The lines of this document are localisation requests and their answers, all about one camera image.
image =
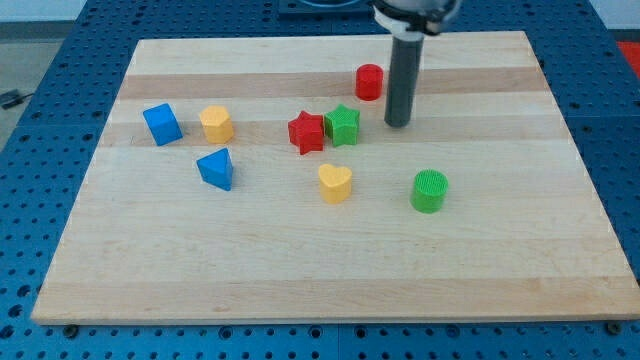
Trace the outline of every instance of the yellow block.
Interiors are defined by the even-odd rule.
[[[204,136],[212,144],[224,144],[233,137],[233,124],[227,108],[209,106],[200,113]]]
[[[343,202],[351,195],[351,169],[323,164],[318,168],[320,195],[329,204]]]

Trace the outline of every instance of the blue perforated table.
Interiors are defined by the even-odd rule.
[[[466,0],[452,30],[527,32],[637,277],[638,80],[586,0],[548,4]],[[32,323],[38,289],[138,39],[382,31],[358,12],[279,16],[281,8],[248,0],[87,2],[0,155],[0,359],[640,357],[634,321],[79,329]]]

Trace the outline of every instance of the toy block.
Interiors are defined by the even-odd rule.
[[[209,106],[200,113],[204,136],[212,144],[224,144],[233,137],[233,124],[227,108]]]
[[[333,140],[333,146],[358,143],[360,111],[342,104],[324,115],[324,131]]]
[[[318,168],[320,195],[329,204],[338,204],[351,195],[351,169],[323,164]]]
[[[301,111],[289,121],[289,141],[300,148],[300,155],[309,151],[322,151],[324,146],[324,117]]]
[[[356,71],[356,96],[361,100],[373,101],[382,94],[382,68],[375,64],[365,64]]]
[[[227,148],[218,150],[211,155],[205,156],[196,162],[202,180],[221,188],[231,190],[231,179],[233,178],[233,165]]]
[[[411,205],[422,213],[434,213],[442,208],[448,188],[449,181],[441,172],[432,169],[420,171],[413,181]]]
[[[162,146],[172,141],[182,139],[182,132],[178,126],[169,104],[162,104],[142,112],[156,145]]]

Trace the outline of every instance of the yellow heart block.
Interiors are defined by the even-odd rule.
[[[351,169],[323,164],[318,168],[320,195],[329,204],[343,202],[351,195]]]

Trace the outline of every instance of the red cylinder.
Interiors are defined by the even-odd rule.
[[[382,68],[365,64],[356,71],[356,96],[365,101],[376,100],[382,94]]]

